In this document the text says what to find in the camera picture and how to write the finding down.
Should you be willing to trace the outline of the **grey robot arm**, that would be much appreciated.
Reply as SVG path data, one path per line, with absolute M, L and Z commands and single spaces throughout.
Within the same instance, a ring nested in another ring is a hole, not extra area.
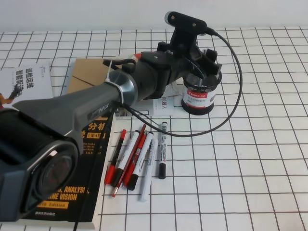
M 105 60 L 109 80 L 64 96 L 27 100 L 0 111 L 0 219 L 17 221 L 65 185 L 83 152 L 82 129 L 119 105 L 160 98 L 185 74 L 217 76 L 215 51 L 200 51 L 206 26 L 175 27 L 170 43 L 140 58 Z

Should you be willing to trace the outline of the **white robot arm book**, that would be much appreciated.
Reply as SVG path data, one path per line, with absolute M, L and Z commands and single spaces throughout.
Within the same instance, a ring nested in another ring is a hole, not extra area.
M 0 71 L 0 107 L 12 108 L 24 100 L 53 97 L 50 66 L 36 63 Z

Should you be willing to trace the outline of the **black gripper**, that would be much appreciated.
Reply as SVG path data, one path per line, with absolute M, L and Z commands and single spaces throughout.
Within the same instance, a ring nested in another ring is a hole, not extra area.
M 195 74 L 200 79 L 218 75 L 221 64 L 216 64 L 217 51 L 206 49 L 205 55 L 197 47 L 197 36 L 205 33 L 204 25 L 174 26 L 170 43 L 158 43 L 156 54 L 159 59 L 159 74 L 166 83 L 187 74 Z

